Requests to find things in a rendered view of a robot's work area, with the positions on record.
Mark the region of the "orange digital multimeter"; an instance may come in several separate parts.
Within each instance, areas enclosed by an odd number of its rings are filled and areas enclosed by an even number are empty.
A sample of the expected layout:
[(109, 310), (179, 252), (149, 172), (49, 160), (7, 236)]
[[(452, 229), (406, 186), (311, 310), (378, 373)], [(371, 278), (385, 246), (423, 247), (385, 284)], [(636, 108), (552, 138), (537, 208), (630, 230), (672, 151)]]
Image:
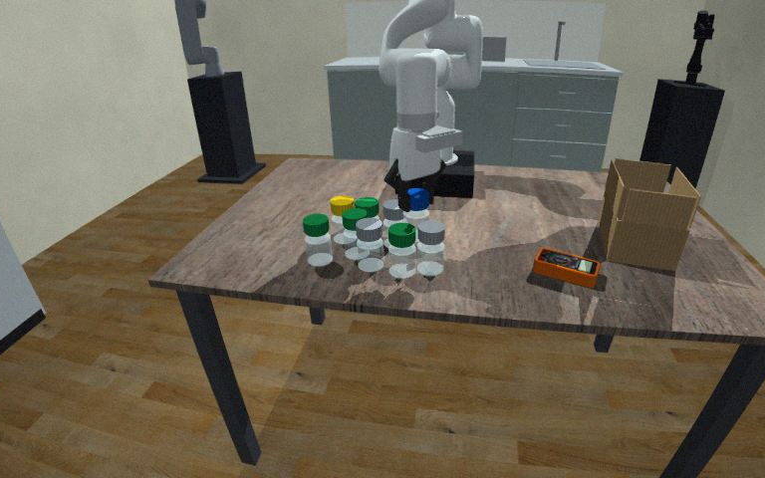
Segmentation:
[(534, 260), (533, 272), (587, 288), (594, 288), (600, 266), (598, 261), (541, 248)]

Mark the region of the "white bottle with yellow cap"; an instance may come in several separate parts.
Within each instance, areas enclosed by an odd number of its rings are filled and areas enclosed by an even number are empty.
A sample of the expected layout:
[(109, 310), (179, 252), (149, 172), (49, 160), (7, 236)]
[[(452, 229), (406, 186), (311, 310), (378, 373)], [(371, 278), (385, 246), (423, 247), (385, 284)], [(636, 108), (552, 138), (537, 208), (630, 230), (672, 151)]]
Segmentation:
[(351, 208), (355, 208), (354, 198), (351, 196), (337, 196), (331, 199), (333, 237), (335, 243), (339, 245), (344, 245), (343, 232), (345, 227), (343, 226), (342, 213)]

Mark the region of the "brown cardboard box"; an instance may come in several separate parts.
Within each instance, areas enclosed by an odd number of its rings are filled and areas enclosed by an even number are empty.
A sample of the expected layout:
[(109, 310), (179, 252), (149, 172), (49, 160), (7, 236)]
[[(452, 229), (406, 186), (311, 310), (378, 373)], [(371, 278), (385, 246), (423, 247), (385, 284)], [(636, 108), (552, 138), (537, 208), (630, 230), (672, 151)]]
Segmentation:
[(678, 167), (663, 193), (670, 168), (611, 162), (598, 220), (607, 261), (676, 270), (701, 196)]

